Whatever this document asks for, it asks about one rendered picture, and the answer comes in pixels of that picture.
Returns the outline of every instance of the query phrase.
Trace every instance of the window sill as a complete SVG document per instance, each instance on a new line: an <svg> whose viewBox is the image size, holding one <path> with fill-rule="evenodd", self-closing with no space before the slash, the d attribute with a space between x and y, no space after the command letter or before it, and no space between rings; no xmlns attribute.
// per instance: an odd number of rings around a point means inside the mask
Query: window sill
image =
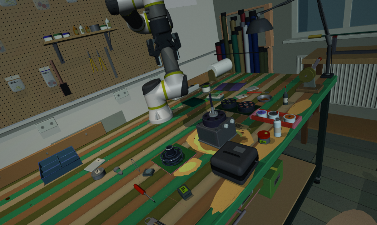
<svg viewBox="0 0 377 225"><path fill-rule="evenodd" d="M341 35L337 37L337 40L353 39L353 38L371 38L371 37L377 37L377 33ZM283 44L313 42L313 41L326 41L326 39L324 37L313 38L313 39L308 39L308 37L297 37L297 38L286 39L283 41Z"/></svg>

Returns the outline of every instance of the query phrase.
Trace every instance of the metal ruler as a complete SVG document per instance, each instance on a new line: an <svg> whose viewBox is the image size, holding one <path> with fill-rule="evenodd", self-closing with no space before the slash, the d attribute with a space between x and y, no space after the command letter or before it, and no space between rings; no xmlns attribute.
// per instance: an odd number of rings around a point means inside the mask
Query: metal ruler
<svg viewBox="0 0 377 225"><path fill-rule="evenodd" d="M114 71L114 75L117 78L117 73L116 73L115 67L113 66L112 59L111 59L111 56L109 55L108 49L106 47L104 47L104 49L105 49L105 53L108 56L108 60L109 60L109 63L111 64L112 70Z"/></svg>

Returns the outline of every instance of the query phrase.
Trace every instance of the red plastic tray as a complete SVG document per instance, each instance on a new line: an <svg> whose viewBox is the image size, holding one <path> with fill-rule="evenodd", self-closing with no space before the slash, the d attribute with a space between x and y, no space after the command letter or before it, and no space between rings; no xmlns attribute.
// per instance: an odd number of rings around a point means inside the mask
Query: red plastic tray
<svg viewBox="0 0 377 225"><path fill-rule="evenodd" d="M264 118L264 117L259 117L256 115L256 112L259 111L259 110L265 110L267 111L267 113L269 113L271 110L267 110L267 109L261 109L261 108L258 108L257 110L255 110L251 115L250 115L250 119L251 120L255 120L255 121L260 121L260 122L264 122L264 123L270 123L270 124L273 124L273 121L272 119L269 119L269 118ZM289 113L283 113L283 112L279 112L279 115L280 116L284 116L286 114L289 114ZM288 128L292 128L292 129L295 129L298 124L300 124L300 122L302 121L302 116L298 116L298 115L295 115L295 122L294 123L289 123L289 122L284 122L283 120L281 121L281 126L282 127L288 127Z"/></svg>

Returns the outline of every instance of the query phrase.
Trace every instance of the lamp shade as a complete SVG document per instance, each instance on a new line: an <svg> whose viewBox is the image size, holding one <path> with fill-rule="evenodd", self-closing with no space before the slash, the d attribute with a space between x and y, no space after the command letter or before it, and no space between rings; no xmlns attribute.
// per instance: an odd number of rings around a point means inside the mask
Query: lamp shade
<svg viewBox="0 0 377 225"><path fill-rule="evenodd" d="M262 33L268 30L273 30L273 26L270 24L270 22L267 19L260 18L260 19L251 21L250 25L248 26L246 34Z"/></svg>

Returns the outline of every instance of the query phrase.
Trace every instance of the metal bowl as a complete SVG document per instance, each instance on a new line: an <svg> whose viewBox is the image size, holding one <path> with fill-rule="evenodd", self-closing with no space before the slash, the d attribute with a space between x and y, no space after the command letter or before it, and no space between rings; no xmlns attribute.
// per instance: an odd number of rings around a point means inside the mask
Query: metal bowl
<svg viewBox="0 0 377 225"><path fill-rule="evenodd" d="M268 101L271 100L271 95L268 95L268 94L263 94L263 95L259 95L258 97L256 97L257 100L261 103L267 103Z"/></svg>

